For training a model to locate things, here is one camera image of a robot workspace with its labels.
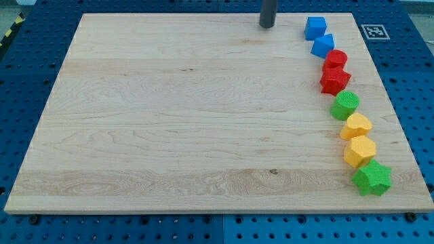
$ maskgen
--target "blue perforated table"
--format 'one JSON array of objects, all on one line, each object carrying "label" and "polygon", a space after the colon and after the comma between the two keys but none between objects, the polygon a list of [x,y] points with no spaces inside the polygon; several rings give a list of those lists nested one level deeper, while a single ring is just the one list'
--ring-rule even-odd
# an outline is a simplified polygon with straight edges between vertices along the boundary
[{"label": "blue perforated table", "polygon": [[[259,12],[260,1],[42,0],[0,62],[0,206],[3,209],[82,13]],[[434,184],[434,57],[394,0],[279,2],[279,12],[351,12],[414,156]],[[362,25],[382,24],[389,39]],[[9,216],[0,243],[264,243],[434,241],[434,214],[342,216]]]}]

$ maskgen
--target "yellow hexagonal block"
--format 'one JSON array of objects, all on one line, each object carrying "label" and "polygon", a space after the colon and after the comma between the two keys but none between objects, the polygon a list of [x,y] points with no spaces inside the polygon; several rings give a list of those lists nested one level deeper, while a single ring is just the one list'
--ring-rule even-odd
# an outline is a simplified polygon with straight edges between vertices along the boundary
[{"label": "yellow hexagonal block", "polygon": [[366,136],[372,129],[371,121],[360,113],[353,113],[340,131],[343,140],[350,140],[356,136]]},{"label": "yellow hexagonal block", "polygon": [[344,150],[344,160],[353,167],[362,167],[376,154],[376,145],[367,136],[351,138]]}]

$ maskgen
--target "blue cube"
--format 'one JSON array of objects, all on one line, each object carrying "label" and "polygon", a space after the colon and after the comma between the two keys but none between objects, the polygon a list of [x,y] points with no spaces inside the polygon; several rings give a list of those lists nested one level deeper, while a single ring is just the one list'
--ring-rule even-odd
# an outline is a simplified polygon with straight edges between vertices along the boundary
[{"label": "blue cube", "polygon": [[313,42],[311,54],[320,58],[326,58],[328,52],[334,49],[334,40],[332,34],[327,34],[322,37],[318,37]]},{"label": "blue cube", "polygon": [[317,37],[324,36],[327,24],[324,17],[308,17],[306,27],[304,28],[304,35],[307,41],[313,41]]}]

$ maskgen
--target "toy block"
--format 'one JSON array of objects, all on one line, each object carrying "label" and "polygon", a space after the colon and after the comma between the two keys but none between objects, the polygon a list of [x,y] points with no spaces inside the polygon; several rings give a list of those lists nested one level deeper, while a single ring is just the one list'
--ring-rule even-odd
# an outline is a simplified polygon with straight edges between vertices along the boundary
[{"label": "toy block", "polygon": [[361,167],[357,171],[352,181],[359,187],[360,195],[374,194],[381,196],[392,187],[391,172],[390,167],[381,165],[375,159],[371,159],[367,166]]},{"label": "toy block", "polygon": [[375,154],[375,142],[367,136],[356,136],[351,138],[345,147],[344,160],[349,165],[358,168],[367,165]]},{"label": "toy block", "polygon": [[323,37],[317,37],[313,42],[311,54],[320,58],[326,58],[328,52],[334,49],[333,35],[327,34]]},{"label": "toy block", "polygon": [[372,129],[372,123],[360,113],[353,113],[348,117],[344,127],[340,131],[343,140],[350,140],[356,136],[366,136]]},{"label": "toy block", "polygon": [[306,41],[313,41],[317,37],[324,36],[327,23],[324,17],[308,17],[304,28]]},{"label": "toy block", "polygon": [[326,68],[336,68],[341,67],[343,69],[345,67],[345,64],[347,63],[348,57],[347,54],[334,49],[330,52],[328,52],[327,56],[325,57],[325,61],[323,64],[323,71]]},{"label": "toy block", "polygon": [[340,91],[345,89],[350,78],[351,75],[343,71],[341,67],[326,68],[319,81],[323,86],[321,93],[336,96]]},{"label": "toy block", "polygon": [[330,113],[335,119],[345,121],[359,106],[359,97],[351,91],[341,91],[336,95]]}]

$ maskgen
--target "black metal rod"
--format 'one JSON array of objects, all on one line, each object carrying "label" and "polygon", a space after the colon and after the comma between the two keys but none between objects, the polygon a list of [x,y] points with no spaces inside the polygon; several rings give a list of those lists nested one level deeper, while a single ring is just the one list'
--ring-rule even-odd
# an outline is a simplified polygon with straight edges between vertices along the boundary
[{"label": "black metal rod", "polygon": [[277,0],[262,0],[260,8],[259,25],[271,28],[276,21]]}]

